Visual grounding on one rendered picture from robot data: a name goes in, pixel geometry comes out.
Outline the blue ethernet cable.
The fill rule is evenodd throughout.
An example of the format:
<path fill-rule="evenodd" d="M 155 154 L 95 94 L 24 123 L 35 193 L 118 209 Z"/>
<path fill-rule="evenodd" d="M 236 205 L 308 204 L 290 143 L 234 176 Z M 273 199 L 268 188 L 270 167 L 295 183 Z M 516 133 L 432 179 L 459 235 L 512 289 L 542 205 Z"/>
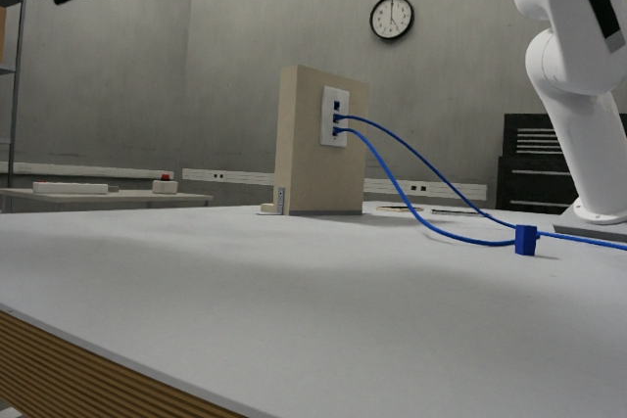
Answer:
<path fill-rule="evenodd" d="M 396 136 L 395 134 L 393 134 L 392 132 L 390 132 L 389 130 L 387 130 L 386 128 L 372 122 L 369 121 L 367 119 L 361 118 L 361 117 L 357 117 L 357 116 L 341 116 L 341 118 L 352 118 L 352 119 L 357 119 L 363 122 L 366 122 L 368 124 L 371 124 L 381 130 L 383 130 L 384 132 L 388 133 L 389 135 L 391 135 L 392 137 L 394 137 L 395 139 L 397 139 L 399 142 L 401 142 L 404 146 L 406 146 L 409 150 L 411 150 L 417 157 L 419 157 L 428 167 L 430 167 L 452 190 L 454 190 L 469 206 L 471 206 L 473 209 L 475 209 L 477 212 L 479 212 L 480 214 L 482 214 L 483 216 L 497 222 L 500 223 L 501 225 L 510 227 L 515 229 L 515 225 L 500 221 L 488 214 L 486 214 L 485 212 L 483 212 L 482 210 L 478 209 L 475 205 L 473 205 L 463 194 L 461 194 L 439 171 L 437 171 L 425 158 L 423 158 L 416 150 L 414 150 L 410 145 L 408 145 L 405 141 L 403 141 L 401 138 L 399 138 L 398 136 Z M 565 240 L 571 240 L 571 241 L 577 241 L 577 242 L 583 242 L 583 243 L 588 243 L 588 244 L 594 244 L 594 245 L 599 245 L 599 246 L 605 246 L 605 247 L 610 247 L 610 248 L 615 248 L 615 249 L 619 249 L 619 250 L 624 250 L 627 251 L 627 246 L 622 246 L 622 245 L 617 245 L 617 244 L 611 244 L 611 243 L 607 243 L 607 242 L 601 242 L 601 241 L 595 241 L 595 240 L 589 240 L 589 239 L 583 239 L 583 238 L 577 238 L 577 237 L 571 237 L 571 236 L 565 236 L 565 235 L 558 235 L 558 234 L 553 234 L 553 233 L 547 233 L 547 232 L 541 232 L 541 231 L 537 231 L 537 234 L 539 235 L 543 235 L 543 236 L 549 236 L 549 237 L 555 237 L 555 238 L 559 238 L 559 239 L 565 239 Z"/>
<path fill-rule="evenodd" d="M 389 178 L 391 179 L 392 183 L 394 184 L 394 186 L 396 187 L 397 191 L 399 192 L 399 194 L 401 195 L 402 199 L 404 200 L 404 202 L 406 203 L 407 207 L 409 208 L 409 210 L 411 211 L 411 213 L 416 217 L 416 219 L 418 221 L 420 221 L 424 226 L 426 226 L 427 228 L 429 228 L 430 230 L 441 234 L 443 236 L 455 239 L 455 240 L 459 240 L 465 243 L 470 243 L 470 244 L 475 244 L 475 245 L 481 245 L 481 246 L 491 246 L 491 247 L 499 247 L 499 246 L 506 246 L 506 245 L 512 245 L 514 244 L 514 240 L 508 240 L 508 241 L 500 241 L 500 242 L 490 242 L 490 241 L 481 241 L 481 240 L 475 240 L 475 239 L 470 239 L 470 238 L 465 238 L 465 237 L 461 237 L 459 235 L 455 235 L 446 231 L 443 231 L 439 228 L 434 227 L 433 225 L 429 224 L 427 221 L 425 221 L 412 207 L 412 205 L 410 204 L 409 200 L 407 199 L 407 197 L 405 196 L 404 192 L 402 191 L 402 189 L 400 188 L 400 186 L 398 185 L 397 181 L 395 180 L 395 178 L 393 177 L 393 175 L 391 174 L 390 170 L 388 169 L 388 167 L 386 166 L 386 164 L 384 163 L 384 161 L 382 161 L 382 159 L 380 158 L 380 156 L 377 154 L 377 152 L 374 150 L 374 148 L 371 146 L 371 144 L 361 135 L 359 134 L 356 130 L 351 129 L 351 128 L 340 128 L 340 131 L 350 131 L 353 132 L 354 134 L 358 135 L 363 142 L 368 146 L 368 148 L 371 150 L 371 152 L 376 156 L 376 158 L 378 159 L 378 161 L 380 162 L 380 164 L 382 165 L 382 167 L 384 168 L 384 170 L 386 171 L 387 175 L 389 176 Z"/>

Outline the beige mounting board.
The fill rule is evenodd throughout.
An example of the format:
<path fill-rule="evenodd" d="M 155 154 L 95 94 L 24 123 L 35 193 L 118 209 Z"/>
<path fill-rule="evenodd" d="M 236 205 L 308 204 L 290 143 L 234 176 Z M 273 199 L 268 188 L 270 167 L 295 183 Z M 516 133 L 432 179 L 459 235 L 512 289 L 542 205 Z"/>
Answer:
<path fill-rule="evenodd" d="M 347 131 L 346 148 L 319 145 L 322 86 L 349 93 L 348 116 L 367 119 L 369 84 L 302 65 L 281 68 L 273 204 L 289 210 L 362 210 L 366 144 Z"/>

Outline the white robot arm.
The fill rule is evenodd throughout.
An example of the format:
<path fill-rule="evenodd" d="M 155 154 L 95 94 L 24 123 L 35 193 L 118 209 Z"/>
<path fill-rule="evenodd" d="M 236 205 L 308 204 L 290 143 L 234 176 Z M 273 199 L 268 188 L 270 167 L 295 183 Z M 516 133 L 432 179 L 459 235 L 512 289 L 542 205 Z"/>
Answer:
<path fill-rule="evenodd" d="M 610 93 L 627 74 L 622 0 L 514 2 L 524 17 L 552 27 L 533 39 L 525 63 L 577 188 L 576 216 L 627 221 L 627 138 Z"/>

